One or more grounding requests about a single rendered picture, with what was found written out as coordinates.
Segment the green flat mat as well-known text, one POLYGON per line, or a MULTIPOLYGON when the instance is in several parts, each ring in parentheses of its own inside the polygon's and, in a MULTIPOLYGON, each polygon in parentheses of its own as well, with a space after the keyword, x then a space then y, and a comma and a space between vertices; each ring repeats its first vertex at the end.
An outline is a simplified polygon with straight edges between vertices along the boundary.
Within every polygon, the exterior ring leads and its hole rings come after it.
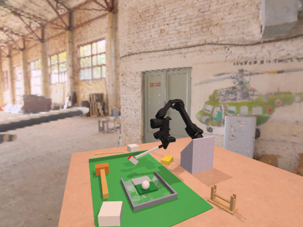
POLYGON ((214 207, 199 196, 195 191, 178 179, 171 171, 157 161, 152 155, 146 154, 137 158, 135 165, 128 160, 129 156, 89 163, 91 192, 93 199, 94 225, 99 227, 98 215, 103 202, 122 201, 123 213, 120 227, 171 227, 214 207), (103 199, 101 175, 96 176, 95 164, 108 163, 109 174, 106 175, 108 198, 103 199), (121 183, 123 178, 134 204, 158 199, 172 194, 165 185, 162 190, 140 195, 131 179, 153 176, 156 171, 178 193, 178 197, 155 204, 144 209, 133 211, 121 183), (131 180, 131 181, 130 181, 131 180))

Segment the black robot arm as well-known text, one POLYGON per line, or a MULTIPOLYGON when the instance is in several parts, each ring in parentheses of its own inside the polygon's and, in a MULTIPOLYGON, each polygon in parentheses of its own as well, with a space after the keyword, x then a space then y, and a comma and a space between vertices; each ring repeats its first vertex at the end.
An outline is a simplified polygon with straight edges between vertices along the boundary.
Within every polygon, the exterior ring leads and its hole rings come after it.
MULTIPOLYGON (((177 111, 180 112, 185 124, 186 124, 186 132, 187 134, 190 136, 191 139, 197 139, 197 138, 202 138, 203 135, 203 130, 201 130, 200 128, 198 128, 195 124, 192 123, 189 115, 187 114, 186 110, 185 110, 185 104, 183 102, 183 100, 181 99, 174 99, 174 100, 169 100, 168 103, 161 108, 157 114, 156 114, 156 118, 155 119, 151 119, 150 120, 150 125, 151 128, 168 128, 169 127, 169 120, 172 120, 170 117, 165 117, 167 110, 169 108, 172 109, 176 109, 177 111), (172 106, 172 104, 174 104, 174 106, 172 106), (196 134, 197 133, 197 134, 196 134), (196 134, 196 135, 195 135, 196 134)), ((165 137, 164 131, 159 130, 156 133, 153 134, 154 137, 156 139, 161 138, 162 136, 165 137)))

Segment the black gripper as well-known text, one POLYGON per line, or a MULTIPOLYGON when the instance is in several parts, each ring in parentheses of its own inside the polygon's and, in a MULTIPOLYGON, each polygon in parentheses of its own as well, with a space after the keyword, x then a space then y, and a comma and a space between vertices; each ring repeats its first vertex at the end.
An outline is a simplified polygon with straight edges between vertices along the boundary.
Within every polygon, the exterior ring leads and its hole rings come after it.
POLYGON ((159 138, 160 140, 161 140, 161 142, 162 142, 162 144, 164 144, 164 147, 163 147, 163 149, 167 149, 167 147, 168 147, 168 145, 169 145, 169 143, 171 143, 171 142, 176 142, 176 139, 174 138, 174 137, 172 137, 172 136, 170 136, 170 134, 169 134, 169 130, 170 130, 170 128, 168 127, 168 128, 159 128, 161 131, 163 130, 164 131, 164 134, 165 134, 165 137, 161 137, 161 138, 159 138), (170 136, 170 137, 169 137, 170 136))

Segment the white golf ball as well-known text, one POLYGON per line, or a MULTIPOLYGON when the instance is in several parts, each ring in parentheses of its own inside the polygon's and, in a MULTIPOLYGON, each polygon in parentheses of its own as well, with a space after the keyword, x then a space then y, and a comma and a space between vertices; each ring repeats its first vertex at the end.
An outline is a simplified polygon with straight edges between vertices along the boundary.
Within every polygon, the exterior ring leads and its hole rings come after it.
POLYGON ((143 181, 141 186, 144 190, 147 190, 150 187, 150 184, 148 181, 143 181))

